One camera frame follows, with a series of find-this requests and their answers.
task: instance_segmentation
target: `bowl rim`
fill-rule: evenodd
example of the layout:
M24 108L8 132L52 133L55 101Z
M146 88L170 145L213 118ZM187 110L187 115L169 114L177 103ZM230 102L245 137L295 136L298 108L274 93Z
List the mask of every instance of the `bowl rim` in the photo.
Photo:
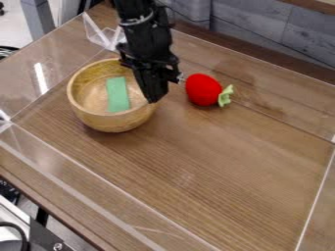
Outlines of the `bowl rim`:
M68 85L67 85L67 96L68 96L68 100L70 100L70 103L83 112L91 114L91 115L95 115L95 116L107 116L107 113L98 113L98 112L92 112L91 110L86 109L79 103L78 101L75 100L74 98L74 95L72 95L72 86L74 86L74 83L75 83L75 79L78 78L79 74L86 71L90 67L92 67L94 65L96 64L100 64L103 62L108 62L108 61L119 61L118 58L110 58L110 59L103 59L103 60L99 60L99 61L95 61L92 62L91 64L86 65L83 68L80 68L76 73L72 75L70 81L68 81ZM112 113L111 115L115 116L115 115L126 115L139 109L142 109L143 107L146 107L147 105L151 105L147 102L143 103L142 106L136 106L134 108L131 108L130 110L127 111L123 111L123 112L118 112L118 113Z

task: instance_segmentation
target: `wooden bowl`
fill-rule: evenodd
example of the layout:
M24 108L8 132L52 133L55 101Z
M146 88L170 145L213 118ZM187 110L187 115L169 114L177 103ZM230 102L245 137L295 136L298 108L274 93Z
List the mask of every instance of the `wooden bowl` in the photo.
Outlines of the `wooden bowl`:
M111 113L107 111L106 80L118 76L127 80L131 109ZM123 132L141 126L158 107L149 104L132 71L122 67L116 59L98 61L82 68L70 80L67 94L82 122L106 132Z

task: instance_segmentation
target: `gray wall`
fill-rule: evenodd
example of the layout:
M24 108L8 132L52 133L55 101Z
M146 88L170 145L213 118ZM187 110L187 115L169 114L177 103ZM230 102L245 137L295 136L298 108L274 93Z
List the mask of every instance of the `gray wall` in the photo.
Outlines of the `gray wall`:
M335 16L279 0L165 2L191 23L335 68Z

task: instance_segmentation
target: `green sponge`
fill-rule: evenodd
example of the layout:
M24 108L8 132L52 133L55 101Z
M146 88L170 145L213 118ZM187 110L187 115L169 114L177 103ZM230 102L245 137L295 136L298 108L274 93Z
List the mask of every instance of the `green sponge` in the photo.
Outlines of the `green sponge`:
M107 80L108 111L119 113L131 108L126 78L115 77Z

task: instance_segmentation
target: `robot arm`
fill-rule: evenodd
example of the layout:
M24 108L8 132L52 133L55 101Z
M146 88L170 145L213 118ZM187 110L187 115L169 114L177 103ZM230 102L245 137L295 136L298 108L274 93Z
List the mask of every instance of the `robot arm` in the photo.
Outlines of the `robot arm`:
M157 103L169 93L169 82L178 83L179 59L170 52L173 38L169 14L155 0L115 0L127 43L119 43L123 66L134 71L143 94Z

